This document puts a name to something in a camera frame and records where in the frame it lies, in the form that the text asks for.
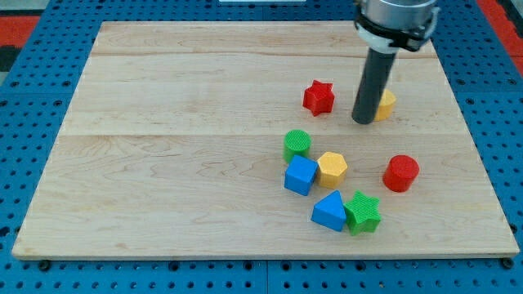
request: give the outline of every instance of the yellow block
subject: yellow block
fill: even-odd
[[[318,185],[330,189],[336,188],[345,180],[349,168],[343,155],[333,152],[325,152],[318,158],[318,165]]]
[[[394,96],[394,93],[391,91],[385,89],[382,99],[379,101],[378,111],[374,117],[374,121],[379,122],[389,118],[394,110],[394,106],[396,106],[396,96]]]

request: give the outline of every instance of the green cylinder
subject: green cylinder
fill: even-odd
[[[309,148],[311,147],[311,136],[302,130],[292,130],[285,135],[284,140],[284,159],[290,163],[294,155],[300,155],[304,158],[309,157]]]

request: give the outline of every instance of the toy block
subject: toy block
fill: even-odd
[[[314,181],[318,163],[308,158],[295,155],[285,171],[284,187],[303,196],[307,196]]]
[[[354,198],[344,203],[346,223],[351,235],[361,232],[373,233],[382,220],[378,211],[379,198],[367,197],[361,191],[354,193]]]
[[[292,130],[285,135],[284,139],[284,159],[290,163],[294,155],[304,158],[309,157],[312,139],[305,131]]]
[[[419,165],[414,158],[407,155],[396,155],[391,158],[383,183],[394,192],[407,191],[419,173]]]
[[[314,80],[312,86],[305,90],[303,107],[308,108],[313,116],[333,111],[334,93],[332,83]]]
[[[334,191],[314,205],[311,221],[341,232],[346,222],[340,191]]]
[[[375,122],[379,122],[389,118],[396,106],[396,96],[391,91],[385,89],[382,94],[382,99],[379,101],[378,111],[374,117]]]
[[[343,155],[333,152],[325,152],[321,155],[318,158],[318,165],[318,185],[330,189],[335,189],[345,180],[349,168]]]

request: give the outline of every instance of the black cylindrical rod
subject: black cylindrical rod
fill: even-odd
[[[352,110],[352,119],[357,123],[369,124],[374,120],[395,58],[395,53],[382,54],[369,48]]]

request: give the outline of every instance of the wood grain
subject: wood grain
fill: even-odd
[[[519,248],[429,44],[402,51],[392,117],[350,119],[365,44],[351,22],[104,23],[13,254],[39,260],[398,259],[514,256]],[[334,82],[333,112],[301,107]],[[283,188],[284,134],[344,154],[339,188],[381,198],[375,234],[310,221]],[[404,194],[390,157],[421,173]]]

